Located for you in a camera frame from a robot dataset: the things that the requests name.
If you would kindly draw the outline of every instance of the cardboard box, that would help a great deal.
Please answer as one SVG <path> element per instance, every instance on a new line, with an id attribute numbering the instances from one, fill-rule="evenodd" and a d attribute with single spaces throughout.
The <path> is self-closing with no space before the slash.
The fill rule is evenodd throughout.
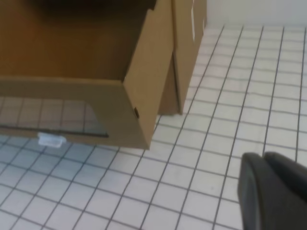
<path id="1" fill-rule="evenodd" d="M 175 49 L 159 114 L 183 112 L 189 82 L 207 23 L 206 0 L 173 0 Z"/>
<path id="2" fill-rule="evenodd" d="M 102 1 L 97 14 L 5 1 L 0 132 L 149 148 L 174 48 L 171 0 Z"/>

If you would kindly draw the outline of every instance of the cardboard flap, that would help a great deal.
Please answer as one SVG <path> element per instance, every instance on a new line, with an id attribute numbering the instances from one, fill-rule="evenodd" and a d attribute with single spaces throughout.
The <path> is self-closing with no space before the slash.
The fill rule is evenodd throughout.
<path id="1" fill-rule="evenodd" d="M 148 144 L 153 135 L 173 45 L 171 0 L 157 0 L 155 9 L 147 13 L 124 81 Z"/>

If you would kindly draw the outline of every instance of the box side panel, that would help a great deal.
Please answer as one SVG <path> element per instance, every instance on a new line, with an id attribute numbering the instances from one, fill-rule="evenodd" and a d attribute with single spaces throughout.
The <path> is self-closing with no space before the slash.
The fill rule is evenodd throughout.
<path id="1" fill-rule="evenodd" d="M 168 74 L 162 94 L 159 114 L 171 115 L 179 113 L 178 92 L 175 76 L 174 59 L 171 59 Z"/>
<path id="2" fill-rule="evenodd" d="M 86 137 L 86 134 L 80 133 L 67 135 L 61 132 L 55 133 L 57 135 L 76 137 L 76 140 L 87 142 L 93 140 L 96 144 L 147 147 L 138 118 L 120 81 L 22 81 L 2 78 L 0 82 L 0 95 L 5 97 L 86 101 L 108 137 Z M 15 128 L 10 132 L 23 135 L 33 131 Z"/>
<path id="3" fill-rule="evenodd" d="M 175 0 L 177 49 L 175 67 L 180 112 L 183 111 L 203 35 L 203 0 Z"/>
<path id="4" fill-rule="evenodd" d="M 155 9 L 147 13 L 124 81 L 148 144 L 154 132 L 173 45 L 171 0 L 158 0 Z"/>

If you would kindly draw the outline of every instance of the black plastic object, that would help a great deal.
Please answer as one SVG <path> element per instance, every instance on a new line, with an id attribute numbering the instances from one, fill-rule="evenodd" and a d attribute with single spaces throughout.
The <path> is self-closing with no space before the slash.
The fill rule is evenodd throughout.
<path id="1" fill-rule="evenodd" d="M 238 197 L 244 230 L 307 230 L 307 169 L 278 153 L 243 155 Z"/>

